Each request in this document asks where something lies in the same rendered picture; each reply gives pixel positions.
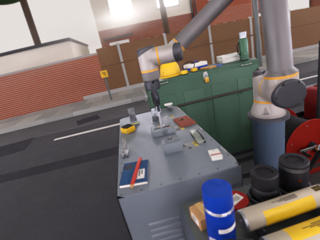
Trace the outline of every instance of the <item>thermos handle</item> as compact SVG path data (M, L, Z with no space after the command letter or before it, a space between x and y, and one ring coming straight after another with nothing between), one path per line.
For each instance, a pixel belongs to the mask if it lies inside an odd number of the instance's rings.
M236 45L236 52L240 55L239 50L238 50L239 43L240 43L240 42L238 42L238 44Z

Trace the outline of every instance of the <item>red pencil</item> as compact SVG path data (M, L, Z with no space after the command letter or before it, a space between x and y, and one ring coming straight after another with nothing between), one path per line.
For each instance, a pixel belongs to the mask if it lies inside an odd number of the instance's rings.
M139 157L138 162L135 165L133 176L132 176L132 179L131 179L131 182L130 182L130 188L131 189L133 189L134 186L135 186L135 182L136 182L136 179L137 179L137 175L138 175L138 171L139 171L139 168L140 168L141 160L142 160L142 157Z

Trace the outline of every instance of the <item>green metal cabinet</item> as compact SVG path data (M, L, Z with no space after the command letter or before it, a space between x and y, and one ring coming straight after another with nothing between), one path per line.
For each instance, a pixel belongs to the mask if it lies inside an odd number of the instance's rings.
M226 63L210 70L189 72L186 75L162 79L158 90L161 108L165 103L174 106L252 88L252 73L259 67L257 59ZM203 72L207 72L209 83L205 83ZM150 92L150 109L154 108ZM253 91L217 97L180 108L219 144L230 153L237 153L253 147L252 125L247 118L253 104Z

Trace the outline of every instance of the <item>sign post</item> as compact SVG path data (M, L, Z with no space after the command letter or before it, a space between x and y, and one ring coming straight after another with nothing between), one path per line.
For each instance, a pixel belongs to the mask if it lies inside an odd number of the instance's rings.
M100 71L100 75L101 75L101 78L103 78L105 81L106 89L108 89L110 100L112 100L112 96L111 96L111 92L110 92L110 88L107 80L107 77L109 77L107 70Z

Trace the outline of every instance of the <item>sidewalk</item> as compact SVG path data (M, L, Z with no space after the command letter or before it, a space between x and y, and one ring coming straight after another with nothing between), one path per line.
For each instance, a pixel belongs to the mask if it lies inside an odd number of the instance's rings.
M318 59L318 54L318 45L294 49L293 62L294 64L301 64L314 61ZM263 56L262 59L263 66L260 69L265 69L267 68L266 57ZM110 100L107 92L97 93L85 97L83 101L0 120L0 134L143 101L145 94L146 91L143 85L134 89L112 93L112 100Z

